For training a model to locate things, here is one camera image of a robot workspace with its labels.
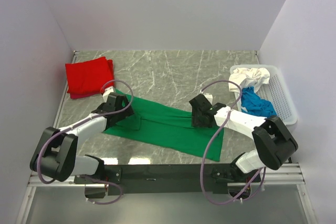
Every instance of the white cloth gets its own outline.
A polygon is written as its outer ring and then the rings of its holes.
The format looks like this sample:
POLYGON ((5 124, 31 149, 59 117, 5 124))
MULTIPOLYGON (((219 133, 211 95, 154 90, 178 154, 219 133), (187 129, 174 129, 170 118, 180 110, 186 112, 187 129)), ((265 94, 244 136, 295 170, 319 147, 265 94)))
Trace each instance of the white cloth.
MULTIPOLYGON (((254 92, 257 92, 261 85, 268 84, 269 71, 266 68, 236 68, 233 74, 230 75, 229 81, 240 85, 240 87, 254 87, 254 92)), ((238 92, 238 88, 229 83, 229 91, 238 92)))

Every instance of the cable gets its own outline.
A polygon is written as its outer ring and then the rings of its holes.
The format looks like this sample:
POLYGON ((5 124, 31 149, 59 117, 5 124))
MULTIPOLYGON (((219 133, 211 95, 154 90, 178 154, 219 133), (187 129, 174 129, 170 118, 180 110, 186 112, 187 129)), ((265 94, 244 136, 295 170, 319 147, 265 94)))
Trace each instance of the cable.
MULTIPOLYGON (((208 87, 210 87, 211 85, 215 84, 215 83, 218 83, 218 82, 228 82, 228 83, 232 83, 233 85, 235 85, 238 89, 239 89, 239 96, 238 98, 234 101, 234 103, 231 105, 231 108, 237 104, 237 102, 241 99, 242 97, 242 89, 241 87, 232 82, 232 81, 229 81, 229 80, 218 80, 218 81, 214 81, 214 82, 211 82, 210 84, 206 85, 203 89, 201 89, 201 93, 204 92, 204 90, 208 87)), ((233 197, 232 199, 230 200, 227 200, 225 202, 217 202, 217 201, 214 201, 213 199, 211 199, 209 197, 209 195, 206 193, 205 191, 205 188, 204 188, 204 181, 203 181, 203 173, 204 173, 204 164, 205 164, 205 158, 206 158, 206 155, 208 153, 208 150, 212 144, 212 142, 214 141, 214 139, 216 138, 216 136, 220 133, 220 131, 224 128, 224 126, 226 125, 226 123, 229 121, 230 119, 230 115, 231 115, 231 110, 227 113, 227 117, 224 121, 224 123, 218 128, 218 130, 215 132, 215 134, 211 137, 210 141, 208 142, 208 145, 206 146, 205 148, 205 151, 204 151, 204 154, 203 154, 203 158, 202 158, 202 162, 201 162, 201 170, 200 170, 200 183, 201 183, 201 189, 202 189, 202 193, 204 195, 204 197, 212 204, 215 204, 215 205, 219 205, 219 206, 223 206, 223 205, 227 205, 231 202, 233 202, 235 199, 237 199, 249 186, 250 184, 253 182, 253 180, 258 176, 258 174, 260 173, 261 169, 259 169, 254 175, 253 177, 249 180, 248 183, 246 183, 246 185, 243 187, 243 189, 235 196, 233 197)), ((261 189, 261 186, 262 184, 264 183, 264 180, 265 180, 265 173, 266 173, 266 168, 264 169, 264 175, 263 175, 263 179, 261 180, 260 182, 260 185, 258 187, 258 189, 250 196, 248 197, 247 199, 250 199, 252 197, 254 197, 261 189)))
MULTIPOLYGON (((55 138, 57 138, 59 135, 61 135, 61 134, 63 134, 63 133, 66 133, 66 132, 68 132, 68 131, 70 131, 70 130, 72 130, 72 129, 74 129, 74 128, 77 128, 77 127, 79 127, 79 126, 81 126, 81 125, 83 125, 83 124, 85 124, 85 123, 91 121, 92 119, 99 118, 99 117, 101 117, 101 116, 105 116, 105 115, 113 115, 113 114, 117 114, 117 113, 120 113, 120 112, 123 112, 123 111, 127 110, 127 109, 131 106, 131 104, 132 104, 132 102, 133 102, 133 97, 134 97, 134 95, 133 95, 133 90, 132 90, 131 86, 129 86, 126 82, 124 82, 124 81, 122 81, 122 80, 111 80, 111 81, 106 82, 106 83, 103 85, 102 89, 105 89, 106 85, 108 85, 108 84, 110 84, 110 83, 112 83, 112 82, 121 82, 121 83, 125 84, 125 85, 128 87, 128 89, 129 89, 130 92, 131 92, 131 100, 130 100, 129 104, 127 104, 127 105, 126 105, 124 108, 122 108, 121 110, 117 110, 117 111, 113 111, 113 112, 108 112, 108 113, 104 113, 104 114, 98 114, 98 115, 92 116, 91 118, 87 118, 87 119, 85 119, 85 120, 83 120, 83 121, 81 121, 81 122, 76 123, 76 124, 73 125, 72 127, 65 128, 64 130, 62 130, 62 131, 56 133, 56 134, 53 135, 51 138, 49 138, 49 139, 46 141, 46 143, 42 146, 41 151, 39 152, 38 157, 37 157, 37 167, 36 167, 36 168, 37 168, 37 175, 38 175, 38 177, 39 177, 39 179, 41 180, 42 183, 44 183, 44 184, 51 184, 52 182, 55 181, 55 179, 52 179, 52 180, 50 180, 50 181, 45 180, 45 179, 43 178, 43 176, 42 176, 42 173, 41 173, 41 160, 42 160, 42 157, 43 157, 43 155, 44 155, 44 153, 45 153, 45 151, 46 151, 48 145, 49 145, 55 138)), ((89 178, 89 179, 92 180, 93 182, 95 182, 95 180, 96 180, 96 179, 91 179, 89 176, 87 176, 87 178, 89 178)), ((107 184, 109 184, 109 185, 116 186, 116 187, 119 188, 119 190, 120 190, 120 195, 119 195, 119 197, 118 197, 116 200, 113 200, 113 201, 111 201, 111 202, 107 202, 107 203, 104 203, 104 204, 101 203, 101 204, 99 204, 99 205, 107 205, 107 204, 110 204, 110 203, 114 203, 114 202, 116 202, 118 199, 120 199, 120 197, 122 196, 122 189, 121 189, 121 187, 120 187, 119 185, 117 185, 117 184, 115 184, 115 183, 112 183, 112 182, 104 182, 104 181, 102 181, 102 180, 96 180, 96 181, 97 181, 98 183, 102 183, 102 184, 106 184, 106 183, 107 183, 107 184)))
POLYGON ((263 177, 261 178, 261 181, 260 181, 260 184, 259 184, 257 190, 252 195, 250 195, 248 198, 243 199, 243 201, 247 201, 249 199, 252 199, 254 196, 256 196, 256 194, 260 191, 260 189, 262 188, 262 186, 264 184, 265 175, 266 175, 266 167, 264 168, 263 177))

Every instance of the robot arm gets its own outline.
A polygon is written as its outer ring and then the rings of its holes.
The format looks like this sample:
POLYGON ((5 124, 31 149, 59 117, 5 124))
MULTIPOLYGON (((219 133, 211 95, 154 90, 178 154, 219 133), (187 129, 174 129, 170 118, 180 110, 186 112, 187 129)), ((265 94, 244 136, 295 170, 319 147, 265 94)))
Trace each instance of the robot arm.
POLYGON ((102 179, 104 176, 103 160, 90 155, 76 156, 76 152, 86 139, 134 114, 132 108, 129 107, 118 114, 96 117, 99 114, 121 110, 128 105, 126 96, 114 93, 113 87, 105 89, 103 99, 104 103, 79 122, 59 129, 46 128, 30 161, 30 169, 37 171, 37 157, 46 141, 56 133, 70 127, 70 131, 61 134, 48 145, 41 160, 42 174, 61 182, 71 175, 83 174, 102 179))
POLYGON ((190 101, 194 127, 221 126, 231 110, 226 128, 244 134, 254 140, 256 149, 237 157, 232 165, 242 173, 268 167, 277 170, 298 149, 298 144, 277 116, 264 118, 253 116, 229 106, 217 103, 212 106, 212 96, 199 94, 190 101))

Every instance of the blue cloth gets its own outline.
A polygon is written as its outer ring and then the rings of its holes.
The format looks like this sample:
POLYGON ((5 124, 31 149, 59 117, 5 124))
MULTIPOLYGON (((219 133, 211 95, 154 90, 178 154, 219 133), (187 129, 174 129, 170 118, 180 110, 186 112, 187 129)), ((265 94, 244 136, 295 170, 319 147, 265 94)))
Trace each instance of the blue cloth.
POLYGON ((242 109, 242 112, 250 115, 264 116, 266 118, 270 117, 271 115, 277 115, 272 103, 270 101, 261 99, 254 92, 254 87, 243 89, 243 94, 241 95, 241 106, 247 110, 244 111, 244 109, 242 109))

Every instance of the clothing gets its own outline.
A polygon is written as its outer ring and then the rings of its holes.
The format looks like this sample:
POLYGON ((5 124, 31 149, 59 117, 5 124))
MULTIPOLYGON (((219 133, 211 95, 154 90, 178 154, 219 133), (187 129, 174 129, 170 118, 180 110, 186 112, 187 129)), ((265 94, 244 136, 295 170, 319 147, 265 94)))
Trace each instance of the clothing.
POLYGON ((114 79, 113 61, 101 57, 81 63, 66 64, 68 93, 78 99, 100 93, 101 87, 114 79))
POLYGON ((250 115, 264 116, 266 118, 270 117, 271 115, 277 115, 272 103, 270 101, 261 99, 254 92, 254 87, 243 89, 243 94, 241 95, 241 107, 242 112, 250 115))
MULTIPOLYGON (((191 126, 191 112, 134 97, 132 115, 107 129, 104 133, 154 144, 202 157, 205 147, 218 127, 191 126)), ((213 141, 207 158, 219 161, 224 130, 213 141)))
MULTIPOLYGON (((240 85, 242 89, 254 87, 254 90, 258 92, 261 85, 268 84, 269 77, 270 74, 266 68, 236 68, 229 80, 240 85)), ((229 83, 229 91, 239 92, 238 88, 231 83, 229 83)))

